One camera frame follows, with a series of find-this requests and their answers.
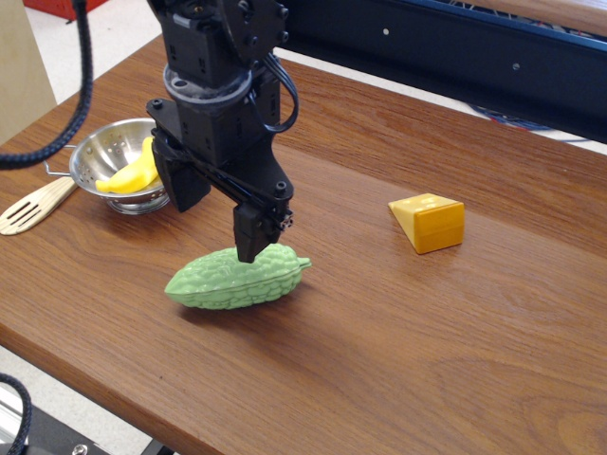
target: strainer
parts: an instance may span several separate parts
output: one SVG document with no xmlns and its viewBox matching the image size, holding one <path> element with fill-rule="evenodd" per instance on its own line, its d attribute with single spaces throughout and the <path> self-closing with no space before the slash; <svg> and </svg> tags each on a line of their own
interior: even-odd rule
<svg viewBox="0 0 607 455">
<path fill-rule="evenodd" d="M 104 199 L 109 206 L 130 215 L 149 213 L 169 202 L 160 178 L 141 191 L 115 194 L 97 191 L 96 180 L 108 180 L 141 155 L 143 139 L 152 135 L 151 118 L 129 118 L 106 125 L 83 140 L 69 159 L 69 173 L 84 190 Z"/>
</svg>

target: toy bitter melon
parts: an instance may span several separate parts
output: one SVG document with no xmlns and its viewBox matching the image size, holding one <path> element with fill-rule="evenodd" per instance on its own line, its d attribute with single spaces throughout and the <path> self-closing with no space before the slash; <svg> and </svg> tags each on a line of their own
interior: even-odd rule
<svg viewBox="0 0 607 455">
<path fill-rule="evenodd" d="M 277 300 L 295 289 L 311 266 L 293 248 L 272 244 L 252 264 L 238 261 L 236 248 L 215 251 L 179 270 L 166 294 L 190 307 L 223 310 Z"/>
</svg>

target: screw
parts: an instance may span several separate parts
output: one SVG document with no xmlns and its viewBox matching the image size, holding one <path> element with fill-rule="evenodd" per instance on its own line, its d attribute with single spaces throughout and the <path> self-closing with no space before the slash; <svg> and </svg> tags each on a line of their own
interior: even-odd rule
<svg viewBox="0 0 607 455">
<path fill-rule="evenodd" d="M 84 444 L 78 444 L 74 447 L 74 450 L 72 450 L 72 455 L 86 455 L 87 452 L 87 446 L 85 446 Z"/>
<path fill-rule="evenodd" d="M 279 181 L 276 183 L 276 186 L 274 187 L 274 195 L 276 197 L 281 197 L 284 196 L 286 192 L 286 182 L 284 182 L 283 180 Z"/>
</svg>

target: plastic vegetable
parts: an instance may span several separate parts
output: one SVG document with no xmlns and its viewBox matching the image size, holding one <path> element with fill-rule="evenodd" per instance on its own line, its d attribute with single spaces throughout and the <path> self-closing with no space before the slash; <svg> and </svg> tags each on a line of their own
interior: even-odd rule
<svg viewBox="0 0 607 455">
<path fill-rule="evenodd" d="M 112 177 L 103 182 L 97 180 L 98 191 L 128 194 L 143 190 L 158 177 L 154 154 L 152 153 L 153 137 L 146 137 L 141 146 L 141 155 L 135 161 L 118 170 Z"/>
<path fill-rule="evenodd" d="M 311 266 L 290 246 L 271 244 L 252 264 L 238 261 L 236 248 L 215 251 L 179 270 L 166 294 L 190 307 L 223 310 L 277 300 L 295 289 Z"/>
</svg>

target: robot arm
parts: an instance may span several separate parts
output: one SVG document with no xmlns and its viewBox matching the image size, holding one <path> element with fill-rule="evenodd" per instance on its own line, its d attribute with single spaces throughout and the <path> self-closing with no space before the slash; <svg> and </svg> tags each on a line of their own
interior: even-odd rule
<svg viewBox="0 0 607 455">
<path fill-rule="evenodd" d="M 297 91 L 273 56 L 288 35 L 274 0 L 148 0 L 162 27 L 171 100 L 147 110 L 162 182 L 184 211 L 216 187 L 230 197 L 238 258 L 251 263 L 291 224 L 293 186 L 272 139 L 297 117 Z M 280 124 L 280 85 L 295 101 Z"/>
</svg>

